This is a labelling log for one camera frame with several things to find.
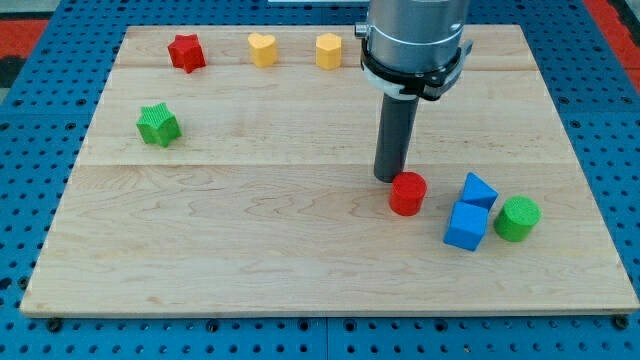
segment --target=toy block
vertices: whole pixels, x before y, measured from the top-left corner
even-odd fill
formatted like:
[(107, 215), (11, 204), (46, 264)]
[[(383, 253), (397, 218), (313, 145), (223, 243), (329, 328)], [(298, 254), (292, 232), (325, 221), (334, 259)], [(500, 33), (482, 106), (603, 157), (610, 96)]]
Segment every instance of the toy block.
[(461, 249), (476, 251), (487, 230), (489, 210), (456, 201), (451, 211), (444, 243)]
[(402, 216), (417, 214), (427, 194), (427, 182), (413, 172), (402, 172), (393, 178), (389, 206)]
[(505, 201), (493, 226), (501, 238), (520, 242), (527, 238), (541, 217), (542, 211), (533, 200), (525, 196), (514, 196)]
[(278, 46), (275, 36), (252, 33), (249, 35), (248, 41), (251, 60), (257, 67), (268, 67), (278, 61)]
[(336, 34), (326, 33), (316, 38), (316, 65), (333, 70), (342, 62), (342, 38)]
[(461, 201), (491, 210), (497, 198), (498, 192), (478, 175), (472, 172), (467, 174), (467, 179), (462, 188), (462, 195), (460, 196)]
[(145, 144), (167, 147), (171, 140), (182, 135), (175, 115), (169, 111), (165, 103), (142, 107), (142, 116), (136, 126)]
[(183, 68), (187, 74), (207, 65), (196, 34), (176, 35), (175, 41), (169, 45), (168, 49), (173, 66)]

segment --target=wood grain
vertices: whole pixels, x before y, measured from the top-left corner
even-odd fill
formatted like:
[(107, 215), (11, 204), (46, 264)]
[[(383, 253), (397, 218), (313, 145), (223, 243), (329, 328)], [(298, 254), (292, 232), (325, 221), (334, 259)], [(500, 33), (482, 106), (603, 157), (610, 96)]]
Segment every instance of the wood grain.
[[(278, 37), (251, 65), (246, 36)], [(314, 65), (342, 35), (344, 64)], [(168, 64), (197, 33), (209, 66)], [(381, 95), (350, 27), (132, 27), (21, 308), (35, 317), (608, 314), (639, 307), (522, 32), (468, 26), (456, 87), (421, 103), (408, 168), (429, 193), (393, 214), (372, 176)], [(144, 145), (139, 109), (166, 101), (183, 137)], [(442, 243), (468, 171), (543, 220), (522, 244)]]

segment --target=blue block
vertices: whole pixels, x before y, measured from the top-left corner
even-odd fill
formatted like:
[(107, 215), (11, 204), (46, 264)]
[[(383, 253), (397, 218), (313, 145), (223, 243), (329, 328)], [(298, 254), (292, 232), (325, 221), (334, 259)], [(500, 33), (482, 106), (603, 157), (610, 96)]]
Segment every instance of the blue block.
[(493, 203), (498, 198), (498, 192), (489, 186), (484, 180), (474, 173), (468, 173), (462, 188), (461, 201), (467, 204), (483, 207), (491, 210)]
[(456, 201), (453, 205), (449, 228), (444, 243), (469, 251), (475, 251), (487, 230), (489, 210)]

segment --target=yellow block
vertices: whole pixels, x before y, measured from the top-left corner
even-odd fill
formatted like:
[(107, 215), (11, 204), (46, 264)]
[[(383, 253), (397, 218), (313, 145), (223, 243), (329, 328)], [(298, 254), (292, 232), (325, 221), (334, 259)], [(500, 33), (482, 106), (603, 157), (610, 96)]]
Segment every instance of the yellow block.
[(251, 60), (257, 67), (271, 66), (278, 61), (278, 47), (275, 36), (252, 33), (249, 35), (248, 40)]
[(342, 61), (342, 38), (326, 33), (316, 38), (316, 65), (333, 70), (340, 67)]

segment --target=black cylinder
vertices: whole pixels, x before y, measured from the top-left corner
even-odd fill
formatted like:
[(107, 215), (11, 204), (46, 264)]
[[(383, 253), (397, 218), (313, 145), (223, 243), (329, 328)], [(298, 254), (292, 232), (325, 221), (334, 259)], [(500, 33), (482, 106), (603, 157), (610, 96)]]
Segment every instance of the black cylinder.
[(384, 95), (373, 165), (373, 174), (380, 181), (390, 183), (404, 170), (419, 100), (418, 97), (414, 100), (396, 100)]

